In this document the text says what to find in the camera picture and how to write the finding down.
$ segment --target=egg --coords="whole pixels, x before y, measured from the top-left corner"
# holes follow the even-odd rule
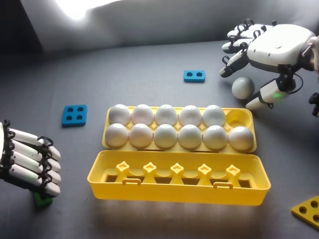
[[[146,147],[152,140],[153,133],[146,124],[138,123],[131,128],[129,141],[134,147]]]
[[[229,133],[228,142],[235,149],[247,150],[253,146],[254,136],[249,128],[239,126]]]
[[[187,124],[179,131],[178,142],[185,148],[196,148],[201,144],[201,140],[201,131],[193,124]]]
[[[174,125],[177,122],[177,113],[173,106],[162,105],[158,108],[155,114],[155,122],[158,125],[169,124]]]
[[[127,125],[131,121],[131,112],[124,105],[114,105],[109,111],[109,122]]]
[[[105,142],[112,147],[120,147],[129,140],[129,132],[120,123],[110,125],[105,131]]]
[[[203,113],[203,122],[207,127],[212,125],[223,126],[226,122],[223,109],[214,105],[207,106]]]
[[[193,124],[198,126],[201,123],[201,113],[196,106],[186,106],[179,113],[179,122],[185,126]]]
[[[150,125],[154,121],[154,113],[147,105],[138,105],[132,113],[132,121],[134,124],[143,123]]]
[[[170,148],[177,142],[177,133],[169,124],[160,125],[154,133],[154,143],[161,148]]]
[[[249,77],[239,77],[234,81],[231,91],[236,98],[245,100],[253,95],[255,84]]]
[[[228,136],[223,127],[213,125],[203,135],[204,144],[211,149],[221,149],[226,146]]]

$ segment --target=robotic hand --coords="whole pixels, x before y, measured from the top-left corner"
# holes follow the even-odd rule
[[[0,179],[45,197],[58,196],[61,155],[53,141],[9,126],[8,120],[0,122]]]
[[[255,24],[246,19],[228,34],[230,42],[224,44],[225,53],[236,53],[229,58],[224,56],[225,66],[219,71],[222,77],[229,77],[244,68],[248,63],[261,70],[279,73],[279,77],[264,84],[246,105],[249,110],[264,106],[273,107],[288,95],[297,92],[303,86],[303,80],[296,74],[304,68],[319,72],[319,37],[297,25],[281,24],[276,21],[272,25]],[[300,77],[302,84],[296,88],[293,76]],[[318,114],[318,97],[314,96],[309,103],[315,104],[313,115]]]

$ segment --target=open egg carton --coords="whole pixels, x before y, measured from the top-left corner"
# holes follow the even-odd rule
[[[247,206],[271,186],[252,154],[118,150],[99,153],[88,182],[98,199]]]
[[[129,151],[137,151],[137,150],[146,150],[147,151],[147,150],[150,150],[150,151],[192,151],[192,152],[238,152],[238,153],[250,153],[250,152],[255,151],[256,148],[257,148],[252,114],[251,114],[251,112],[249,110],[243,109],[243,108],[223,108],[223,111],[224,111],[224,113],[226,115],[226,123],[222,127],[225,129],[227,134],[229,134],[233,128],[238,127],[238,126],[245,126],[248,129],[250,129],[250,131],[252,132],[252,134],[254,136],[254,143],[253,143],[252,147],[250,147],[248,150],[237,150],[234,147],[232,147],[229,143],[225,147],[223,147],[221,149],[211,149],[211,148],[207,147],[203,142],[196,148],[188,149],[188,148],[182,147],[179,144],[178,141],[173,147],[161,148],[161,147],[157,146],[154,143],[154,140],[148,146],[143,147],[143,148],[134,147],[129,141],[127,141],[127,143],[125,143],[121,147],[112,147],[109,144],[107,144],[106,141],[105,141],[105,132],[106,132],[107,128],[111,125],[110,122],[109,122],[110,109],[107,112],[106,121],[105,121],[105,127],[104,127],[104,133],[103,133],[103,138],[102,138],[102,144],[107,149],[129,150]],[[129,109],[130,113],[132,113],[133,110],[135,109],[135,107],[128,107],[128,109]],[[158,107],[151,107],[151,109],[152,109],[152,111],[153,111],[153,113],[155,115],[159,108]],[[175,109],[177,115],[179,116],[179,114],[182,111],[183,107],[174,107],[174,109]],[[204,112],[204,110],[206,108],[198,108],[198,109],[200,110],[201,114],[203,114],[203,112]],[[134,126],[134,123],[133,123],[132,120],[128,124],[125,125],[126,129],[128,130],[128,132],[130,132],[130,130],[131,130],[131,128],[133,126]],[[155,121],[153,121],[149,125],[149,128],[152,130],[153,134],[154,134],[155,130],[158,128],[158,126],[159,125]],[[179,117],[178,117],[177,123],[175,125],[173,125],[173,127],[174,127],[174,129],[176,130],[177,133],[179,133],[180,130],[182,129],[183,125],[179,122]],[[197,125],[197,127],[201,130],[202,135],[208,129],[208,127],[203,123],[203,121],[201,121],[201,123],[199,125]]]

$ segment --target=green light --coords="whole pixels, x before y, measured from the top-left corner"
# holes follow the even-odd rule
[[[281,96],[283,96],[281,93],[274,93],[273,95],[275,98],[280,98]]]

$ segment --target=four-hole blue block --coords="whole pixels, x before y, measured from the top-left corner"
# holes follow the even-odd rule
[[[74,105],[64,107],[62,126],[78,127],[86,124],[86,114],[88,108],[86,105]]]
[[[205,81],[204,71],[184,71],[184,81],[192,83],[203,83]]]

